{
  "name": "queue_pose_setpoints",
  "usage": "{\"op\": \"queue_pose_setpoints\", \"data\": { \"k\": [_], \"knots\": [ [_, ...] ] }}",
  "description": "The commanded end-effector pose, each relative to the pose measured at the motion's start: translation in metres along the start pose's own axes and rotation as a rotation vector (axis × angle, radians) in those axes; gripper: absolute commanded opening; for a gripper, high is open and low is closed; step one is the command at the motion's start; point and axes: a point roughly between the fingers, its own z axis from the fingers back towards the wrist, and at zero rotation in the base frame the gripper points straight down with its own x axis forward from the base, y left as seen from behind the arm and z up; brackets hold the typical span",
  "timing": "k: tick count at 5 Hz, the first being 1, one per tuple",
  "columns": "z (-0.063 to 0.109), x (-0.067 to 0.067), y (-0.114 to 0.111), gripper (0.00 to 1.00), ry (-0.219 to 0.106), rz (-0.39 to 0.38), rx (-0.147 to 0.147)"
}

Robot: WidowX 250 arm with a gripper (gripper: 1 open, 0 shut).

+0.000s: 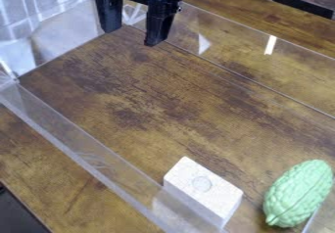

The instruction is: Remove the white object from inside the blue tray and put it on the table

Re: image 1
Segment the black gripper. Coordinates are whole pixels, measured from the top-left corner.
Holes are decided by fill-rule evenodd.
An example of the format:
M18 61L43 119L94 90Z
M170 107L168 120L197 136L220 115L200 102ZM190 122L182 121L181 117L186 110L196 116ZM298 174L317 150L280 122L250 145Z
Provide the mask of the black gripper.
M168 39L168 33L180 0L129 0L141 4L148 3L146 33L144 44L156 46ZM122 0L95 0L99 28L110 33L121 27Z

